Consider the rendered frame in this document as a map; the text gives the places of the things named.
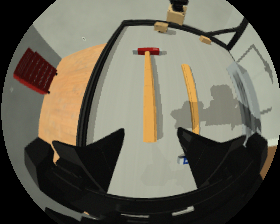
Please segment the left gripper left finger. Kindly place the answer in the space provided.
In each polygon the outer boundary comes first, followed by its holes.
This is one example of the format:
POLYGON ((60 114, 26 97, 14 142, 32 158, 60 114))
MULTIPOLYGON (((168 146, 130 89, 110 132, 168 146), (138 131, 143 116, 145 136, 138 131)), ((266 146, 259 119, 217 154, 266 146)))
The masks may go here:
POLYGON ((70 145, 57 140, 52 145, 59 157, 83 168, 91 180, 108 192, 113 172, 124 141, 124 128, 84 147, 70 145))

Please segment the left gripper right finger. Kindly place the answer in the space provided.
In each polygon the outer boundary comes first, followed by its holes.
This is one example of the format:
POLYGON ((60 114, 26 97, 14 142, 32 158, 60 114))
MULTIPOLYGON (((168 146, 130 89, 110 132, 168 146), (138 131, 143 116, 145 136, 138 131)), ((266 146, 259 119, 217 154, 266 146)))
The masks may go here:
POLYGON ((217 142, 178 127, 177 136, 193 174, 197 189, 209 184, 227 155, 244 144, 246 135, 226 142, 217 142))

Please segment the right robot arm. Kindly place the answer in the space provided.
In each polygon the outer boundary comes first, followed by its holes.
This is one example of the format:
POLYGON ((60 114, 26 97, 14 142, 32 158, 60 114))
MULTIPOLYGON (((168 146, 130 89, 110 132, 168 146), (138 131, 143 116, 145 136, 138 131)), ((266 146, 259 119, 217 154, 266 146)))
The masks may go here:
POLYGON ((174 12, 184 12, 182 7, 183 7, 183 5, 187 6, 187 4, 188 4, 188 0, 169 0, 169 1, 170 1, 170 3, 173 2, 173 3, 171 3, 171 4, 173 4, 171 6, 172 6, 172 10, 174 12), (181 8, 182 8, 182 10, 181 10, 181 8))

